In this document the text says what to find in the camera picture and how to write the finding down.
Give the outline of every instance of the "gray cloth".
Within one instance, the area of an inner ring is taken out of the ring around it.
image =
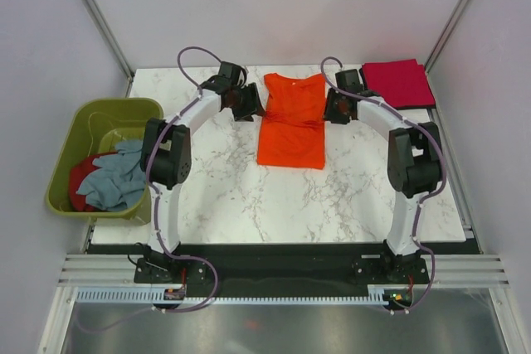
[[[97,158],[100,167],[85,177],[77,190],[85,195],[87,205],[102,211],[124,211],[136,204],[146,186],[146,175],[140,169],[141,140],[129,140],[114,146],[117,153]]]

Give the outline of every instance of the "clothing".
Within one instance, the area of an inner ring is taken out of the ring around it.
[[[264,76],[269,99],[258,142],[260,165],[324,168],[324,78]]]
[[[367,88],[396,109],[435,107],[424,66],[416,60],[371,62],[361,72]]]
[[[85,180],[85,177],[91,174],[94,170],[99,169],[97,166],[92,164],[94,160],[113,153],[116,152],[97,153],[96,155],[85,158],[83,162],[81,162],[79,165],[75,165],[70,170],[70,180],[68,181],[68,197],[70,198],[72,206],[77,211],[100,211],[100,209],[96,209],[91,205],[87,205],[85,195],[78,194],[77,190],[79,189],[83,180]]]
[[[104,211],[124,211],[135,205],[146,186],[145,173],[140,169],[141,140],[117,143],[118,153],[96,158],[100,167],[81,183],[77,194],[86,195],[86,203]]]

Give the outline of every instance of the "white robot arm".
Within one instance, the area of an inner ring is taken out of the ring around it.
[[[232,110],[236,121],[252,121],[252,115],[264,113],[256,84],[246,85],[246,71],[236,64],[222,61],[217,75],[199,86],[194,99],[178,114],[166,119],[175,120],[163,140],[163,143],[170,142],[171,146],[169,149],[163,146],[157,148],[149,171],[152,232],[148,246],[151,250],[164,253],[158,233],[169,252],[177,249],[180,243],[179,194],[192,166],[191,137],[207,120],[225,108]],[[146,124],[140,159],[144,171],[158,136],[167,127],[166,120],[150,119]]]
[[[392,226],[384,240],[382,254],[388,274],[403,270],[420,259],[416,223],[421,199],[437,189],[442,179],[441,160],[426,135],[412,127],[411,121],[399,119],[377,93],[366,90],[360,83],[357,70],[342,70],[336,74],[339,91],[329,89],[324,119],[333,124],[348,124],[360,120],[376,130],[388,141],[387,176],[396,191]],[[437,126],[428,122],[422,127],[441,146]]]

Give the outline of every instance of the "olive green basket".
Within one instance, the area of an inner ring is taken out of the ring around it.
[[[134,217],[140,205],[149,199],[147,187],[142,199],[124,211],[76,211],[68,197],[70,171],[89,156],[114,151],[120,141],[143,139],[148,120],[162,117],[161,106],[152,99],[97,99],[79,108],[51,176],[46,192],[48,207],[60,216]]]

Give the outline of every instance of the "orange shirt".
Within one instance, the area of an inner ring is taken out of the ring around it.
[[[269,99],[258,140],[258,164],[324,168],[324,78],[264,76]]]

